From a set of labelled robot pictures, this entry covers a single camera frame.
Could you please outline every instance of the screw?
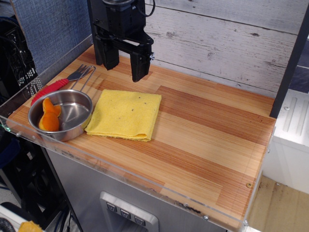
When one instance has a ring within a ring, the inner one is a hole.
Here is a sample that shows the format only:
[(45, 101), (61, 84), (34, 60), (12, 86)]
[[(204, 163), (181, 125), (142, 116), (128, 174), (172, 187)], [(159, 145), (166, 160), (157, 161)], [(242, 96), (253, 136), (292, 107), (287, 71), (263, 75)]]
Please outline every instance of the screw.
[(251, 189), (253, 187), (253, 184), (252, 183), (247, 183), (246, 186), (247, 186), (247, 188)]

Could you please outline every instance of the whitewashed wood wall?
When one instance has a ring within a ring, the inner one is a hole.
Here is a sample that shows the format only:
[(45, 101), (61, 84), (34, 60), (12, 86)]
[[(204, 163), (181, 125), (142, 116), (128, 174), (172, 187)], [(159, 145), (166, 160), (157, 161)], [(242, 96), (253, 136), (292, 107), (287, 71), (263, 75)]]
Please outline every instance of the whitewashed wood wall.
[[(146, 13), (152, 0), (146, 0)], [(309, 0), (156, 0), (152, 62), (275, 97)]]

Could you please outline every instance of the wooden floor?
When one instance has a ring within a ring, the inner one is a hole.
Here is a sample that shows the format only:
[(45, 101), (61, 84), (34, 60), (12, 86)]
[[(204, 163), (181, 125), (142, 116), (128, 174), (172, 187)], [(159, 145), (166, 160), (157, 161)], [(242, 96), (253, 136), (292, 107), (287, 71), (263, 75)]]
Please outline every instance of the wooden floor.
[(263, 176), (248, 221), (261, 232), (309, 231), (309, 194)]

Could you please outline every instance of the fork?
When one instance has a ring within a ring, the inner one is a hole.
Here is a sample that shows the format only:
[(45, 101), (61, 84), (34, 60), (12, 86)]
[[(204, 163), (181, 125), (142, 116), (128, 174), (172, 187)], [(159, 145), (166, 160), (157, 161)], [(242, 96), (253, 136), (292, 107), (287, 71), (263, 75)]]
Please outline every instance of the fork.
[(71, 73), (67, 78), (57, 80), (56, 82), (52, 83), (49, 86), (44, 87), (39, 92), (37, 92), (37, 94), (31, 101), (31, 105), (33, 105), (42, 96), (57, 91), (61, 87), (64, 87), (69, 81), (75, 81), (80, 78), (83, 78), (88, 74), (88, 72), (89, 69), (87, 68), (87, 65), (82, 64), (75, 72)]

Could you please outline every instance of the blue fabric panel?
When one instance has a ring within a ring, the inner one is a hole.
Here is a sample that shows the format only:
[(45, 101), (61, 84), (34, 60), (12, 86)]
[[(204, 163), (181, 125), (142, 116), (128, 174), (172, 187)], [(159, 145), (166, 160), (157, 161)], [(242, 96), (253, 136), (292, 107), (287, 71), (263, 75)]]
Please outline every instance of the blue fabric panel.
[(298, 61), (298, 66), (309, 68), (309, 40), (307, 40), (305, 43), (305, 47)]
[(10, 144), (0, 153), (0, 169), (11, 162), (19, 152), (19, 141), (12, 138)]
[(297, 66), (289, 89), (309, 93), (309, 69)]
[(41, 74), (91, 34), (86, 0), (11, 0)]

